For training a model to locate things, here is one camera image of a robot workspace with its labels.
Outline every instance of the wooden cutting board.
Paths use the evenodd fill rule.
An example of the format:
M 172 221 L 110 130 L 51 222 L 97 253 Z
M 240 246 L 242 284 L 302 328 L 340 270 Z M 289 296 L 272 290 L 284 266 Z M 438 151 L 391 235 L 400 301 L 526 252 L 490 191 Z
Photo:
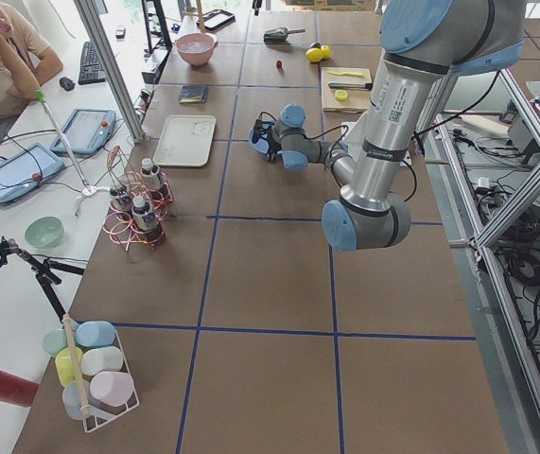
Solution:
M 329 71 L 362 73 L 362 76 L 339 76 L 330 74 Z M 365 112 L 370 105 L 371 92 L 369 90 L 346 90 L 349 97 L 345 101 L 337 101 L 335 99 L 337 90 L 328 88 L 328 82 L 371 83 L 372 81 L 371 71 L 368 68 L 322 68 L 322 110 L 325 112 Z

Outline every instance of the knife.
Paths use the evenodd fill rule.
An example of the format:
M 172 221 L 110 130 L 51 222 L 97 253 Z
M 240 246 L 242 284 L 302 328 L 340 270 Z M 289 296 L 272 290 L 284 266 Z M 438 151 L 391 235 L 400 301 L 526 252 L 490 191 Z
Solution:
M 328 82 L 328 88 L 341 88 L 345 90 L 373 90 L 373 84 L 367 83 L 345 83 L 345 82 Z

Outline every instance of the bowl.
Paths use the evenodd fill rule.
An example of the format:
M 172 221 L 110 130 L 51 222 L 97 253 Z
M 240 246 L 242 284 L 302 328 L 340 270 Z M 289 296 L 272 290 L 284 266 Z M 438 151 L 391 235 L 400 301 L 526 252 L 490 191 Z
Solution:
M 63 224 L 52 216 L 36 219 L 27 227 L 24 237 L 35 248 L 54 248 L 61 243 Z
M 203 66 L 213 57 L 215 40 L 204 33 L 189 33 L 179 38 L 175 47 L 186 62 L 192 66 Z

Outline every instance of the computer mouse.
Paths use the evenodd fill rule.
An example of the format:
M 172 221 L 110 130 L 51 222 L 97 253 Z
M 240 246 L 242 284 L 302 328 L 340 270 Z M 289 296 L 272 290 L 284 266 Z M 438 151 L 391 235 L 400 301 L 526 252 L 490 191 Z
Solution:
M 69 92 L 70 90 L 74 90 L 74 82 L 70 78 L 64 76 L 60 79 L 60 87 L 66 92 Z

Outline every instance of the green bowl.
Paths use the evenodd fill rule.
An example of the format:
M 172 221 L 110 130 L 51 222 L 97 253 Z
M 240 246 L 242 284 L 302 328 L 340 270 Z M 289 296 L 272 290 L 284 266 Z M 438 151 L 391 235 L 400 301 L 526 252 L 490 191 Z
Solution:
M 61 243 L 63 224 L 52 216 L 36 219 L 26 229 L 25 237 L 35 248 L 54 248 Z

